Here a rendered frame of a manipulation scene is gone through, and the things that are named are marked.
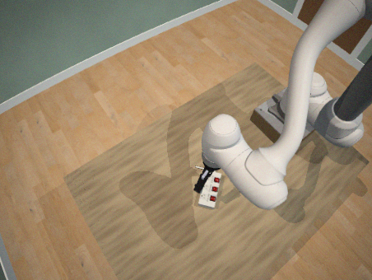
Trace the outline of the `white power strip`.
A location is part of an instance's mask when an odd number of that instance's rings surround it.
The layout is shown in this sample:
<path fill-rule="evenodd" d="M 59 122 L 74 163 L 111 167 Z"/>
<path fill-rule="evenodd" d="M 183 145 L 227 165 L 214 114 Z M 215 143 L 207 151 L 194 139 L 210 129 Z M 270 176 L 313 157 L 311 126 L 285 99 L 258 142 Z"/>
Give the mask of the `white power strip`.
<path fill-rule="evenodd" d="M 220 179 L 221 173 L 214 171 L 203 187 L 198 206 L 214 209 Z"/>

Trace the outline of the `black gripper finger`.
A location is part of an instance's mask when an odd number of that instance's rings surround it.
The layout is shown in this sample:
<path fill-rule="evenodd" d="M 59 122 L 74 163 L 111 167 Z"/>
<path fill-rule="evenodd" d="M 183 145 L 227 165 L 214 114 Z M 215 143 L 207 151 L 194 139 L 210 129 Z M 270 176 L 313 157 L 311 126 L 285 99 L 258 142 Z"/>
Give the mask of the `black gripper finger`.
<path fill-rule="evenodd" d="M 205 166 L 204 166 L 204 169 L 202 171 L 202 174 L 200 174 L 200 176 L 199 176 L 198 182 L 194 185 L 195 188 L 193 189 L 195 192 L 197 192 L 199 194 L 202 193 L 204 183 L 207 182 L 208 177 L 210 177 L 212 175 L 212 173 L 214 172 L 212 170 L 211 174 L 207 174 L 208 170 L 206 170 L 206 171 L 204 171 L 204 170 L 205 170 Z"/>

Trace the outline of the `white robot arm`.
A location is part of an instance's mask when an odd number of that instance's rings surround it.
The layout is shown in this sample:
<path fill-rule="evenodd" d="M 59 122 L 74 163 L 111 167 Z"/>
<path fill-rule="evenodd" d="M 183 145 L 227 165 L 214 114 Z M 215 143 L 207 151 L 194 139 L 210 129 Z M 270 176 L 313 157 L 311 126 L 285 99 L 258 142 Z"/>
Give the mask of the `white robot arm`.
<path fill-rule="evenodd" d="M 219 114 L 202 134 L 202 160 L 221 168 L 255 206 L 271 210 L 286 201 L 286 166 L 298 150 L 306 121 L 331 144 L 348 148 L 364 134 L 363 111 L 372 104 L 372 55 L 341 96 L 332 98 L 314 72 L 323 49 L 361 18 L 372 21 L 372 0 L 324 0 L 300 37 L 291 59 L 288 87 L 268 108 L 283 124 L 270 147 L 252 150 L 235 118 Z M 312 87 L 312 88 L 311 88 Z"/>

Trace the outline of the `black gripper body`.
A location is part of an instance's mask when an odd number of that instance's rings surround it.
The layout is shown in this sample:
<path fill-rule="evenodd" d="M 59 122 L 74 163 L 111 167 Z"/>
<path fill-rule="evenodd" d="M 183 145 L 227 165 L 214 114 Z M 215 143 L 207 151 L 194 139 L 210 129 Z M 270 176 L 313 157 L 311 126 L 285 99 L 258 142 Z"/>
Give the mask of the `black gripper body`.
<path fill-rule="evenodd" d="M 204 171 L 208 170 L 208 172 L 207 172 L 208 174 L 210 174 L 212 172 L 212 170 L 219 170 L 220 169 L 220 168 L 211 168 L 211 167 L 207 166 L 204 162 L 203 162 L 203 165 L 205 166 Z"/>

